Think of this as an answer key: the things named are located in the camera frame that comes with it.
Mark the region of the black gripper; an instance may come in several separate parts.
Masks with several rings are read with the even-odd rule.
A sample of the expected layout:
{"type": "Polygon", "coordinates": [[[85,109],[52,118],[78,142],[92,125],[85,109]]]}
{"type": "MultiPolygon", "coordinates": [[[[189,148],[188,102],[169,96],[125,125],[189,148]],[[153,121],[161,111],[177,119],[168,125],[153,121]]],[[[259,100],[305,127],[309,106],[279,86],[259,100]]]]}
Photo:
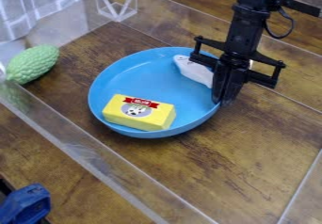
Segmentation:
{"type": "Polygon", "coordinates": [[[263,30],[267,29],[269,12],[248,8],[240,4],[232,6],[233,16],[225,41],[199,36],[193,39],[195,49],[189,59],[213,69],[211,100],[221,106],[229,105],[245,82],[275,88],[280,71],[285,64],[261,55],[256,51],[263,30]],[[272,75],[249,69],[249,61],[257,61],[273,67],[272,75]]]}

